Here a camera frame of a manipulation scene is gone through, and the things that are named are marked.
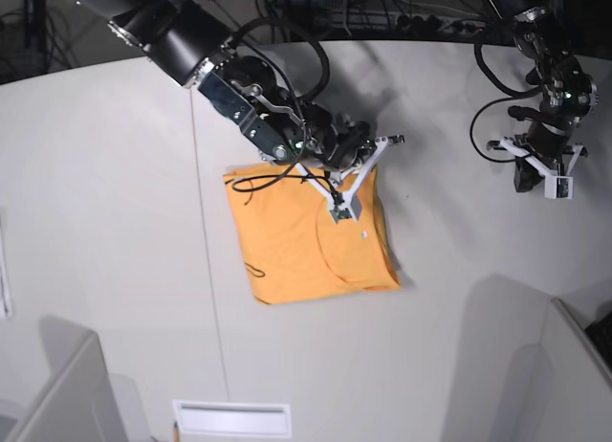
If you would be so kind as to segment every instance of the white table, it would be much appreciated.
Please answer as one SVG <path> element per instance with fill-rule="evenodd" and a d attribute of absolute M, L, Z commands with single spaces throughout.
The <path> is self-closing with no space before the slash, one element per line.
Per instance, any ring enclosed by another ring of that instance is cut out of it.
<path fill-rule="evenodd" d="M 257 304 L 221 181 L 228 166 L 257 163 L 256 150 L 146 60 L 98 66 L 0 89 L 0 211 L 17 311 L 0 324 L 10 347 L 0 357 L 11 351 L 0 371 L 42 380 L 32 338 L 55 315 L 100 333 L 110 371 L 136 381 L 159 437 L 175 397 L 290 403 L 298 442 L 487 440 L 550 296 L 612 280 L 612 65 L 584 61 L 602 109 L 576 137 L 591 157 L 575 171 L 575 200 L 555 202 L 540 189 L 514 193 L 512 166 L 471 148 L 474 112 L 500 97 L 471 46 L 326 49 L 333 80 L 322 101 L 360 109 L 354 117 L 378 134 L 406 135 L 379 181 L 402 291 Z M 298 88 L 317 78 L 307 46 L 273 57 Z M 531 67 L 513 49 L 486 57 L 514 87 Z M 514 131 L 499 108 L 477 139 Z"/>

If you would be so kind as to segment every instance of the orange cloth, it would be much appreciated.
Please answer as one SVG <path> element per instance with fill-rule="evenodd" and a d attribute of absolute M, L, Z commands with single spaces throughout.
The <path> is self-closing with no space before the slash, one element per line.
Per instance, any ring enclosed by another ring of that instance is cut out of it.
<path fill-rule="evenodd" d="M 255 298 L 275 304 L 399 289 L 388 255 L 376 172 L 359 190 L 359 222 L 348 219 L 337 225 L 323 196 L 299 179 L 283 179 L 252 195 L 231 188 L 231 181 L 237 178 L 277 175 L 284 169 L 259 165 L 224 176 Z M 299 175 L 295 169 L 291 174 Z M 315 169 L 313 174 L 322 172 Z M 354 178 L 349 176 L 340 190 L 349 188 Z M 270 180 L 252 184 L 259 186 Z M 250 186 L 243 183 L 240 188 Z"/>

